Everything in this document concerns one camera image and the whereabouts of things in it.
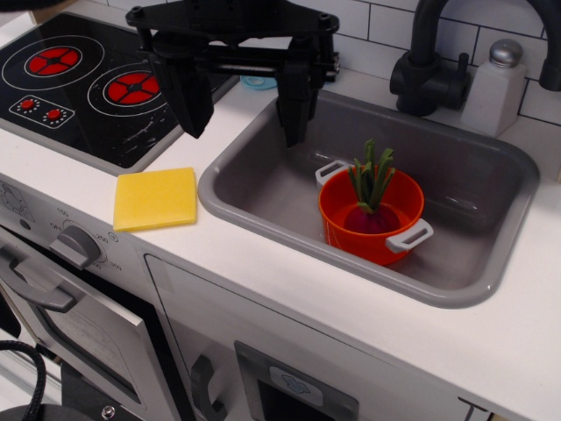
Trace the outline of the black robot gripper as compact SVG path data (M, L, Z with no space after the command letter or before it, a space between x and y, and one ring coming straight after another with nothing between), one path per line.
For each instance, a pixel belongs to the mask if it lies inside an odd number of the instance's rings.
M339 71L337 17L290 1L175 1L125 15L160 92L183 131L198 139L214 113L213 73L275 76L287 148L305 140L319 83Z

